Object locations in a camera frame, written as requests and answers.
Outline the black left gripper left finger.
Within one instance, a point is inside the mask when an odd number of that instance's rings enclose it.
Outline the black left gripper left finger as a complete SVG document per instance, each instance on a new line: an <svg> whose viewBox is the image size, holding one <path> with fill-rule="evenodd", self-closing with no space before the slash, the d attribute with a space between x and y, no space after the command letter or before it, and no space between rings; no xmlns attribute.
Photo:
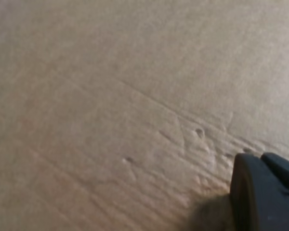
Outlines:
<svg viewBox="0 0 289 231"><path fill-rule="evenodd" d="M238 231L289 231L289 188L252 154L237 154L230 201Z"/></svg>

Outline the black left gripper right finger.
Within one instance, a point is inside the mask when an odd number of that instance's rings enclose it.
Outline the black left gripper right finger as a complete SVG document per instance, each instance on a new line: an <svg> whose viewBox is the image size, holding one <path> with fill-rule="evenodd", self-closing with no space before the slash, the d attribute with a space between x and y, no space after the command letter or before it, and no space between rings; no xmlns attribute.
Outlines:
<svg viewBox="0 0 289 231"><path fill-rule="evenodd" d="M289 160L275 153L263 153L261 160L269 167L272 173L289 188Z"/></svg>

